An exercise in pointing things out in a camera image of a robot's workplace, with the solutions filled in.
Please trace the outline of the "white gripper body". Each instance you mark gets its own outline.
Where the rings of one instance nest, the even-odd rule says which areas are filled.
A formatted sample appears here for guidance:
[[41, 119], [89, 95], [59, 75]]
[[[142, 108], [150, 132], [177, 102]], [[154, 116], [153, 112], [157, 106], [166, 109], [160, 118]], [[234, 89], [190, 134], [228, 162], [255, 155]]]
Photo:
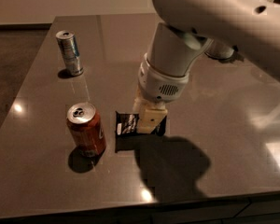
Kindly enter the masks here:
[[138, 70], [138, 87], [150, 102], [169, 103], [178, 99], [189, 82], [189, 76], [171, 77], [157, 71], [144, 56]]

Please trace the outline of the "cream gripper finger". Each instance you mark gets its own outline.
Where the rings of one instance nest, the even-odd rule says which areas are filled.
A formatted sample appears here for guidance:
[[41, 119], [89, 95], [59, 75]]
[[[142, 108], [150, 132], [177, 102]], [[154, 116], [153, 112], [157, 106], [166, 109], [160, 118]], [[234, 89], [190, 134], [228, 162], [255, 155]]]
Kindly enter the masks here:
[[139, 114], [145, 108], [145, 104], [146, 100], [144, 99], [141, 90], [137, 88], [133, 101], [133, 112]]
[[167, 114], [168, 110], [164, 102], [140, 104], [136, 131], [147, 134], [164, 134]]

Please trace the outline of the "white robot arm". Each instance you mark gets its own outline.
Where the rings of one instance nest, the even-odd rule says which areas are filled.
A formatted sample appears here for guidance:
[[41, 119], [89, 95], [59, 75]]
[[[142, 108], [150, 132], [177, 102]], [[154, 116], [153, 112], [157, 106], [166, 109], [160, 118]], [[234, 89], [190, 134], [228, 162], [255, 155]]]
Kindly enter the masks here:
[[138, 71], [133, 111], [152, 133], [197, 58], [216, 40], [280, 81], [280, 5], [266, 0], [152, 0], [161, 17]]

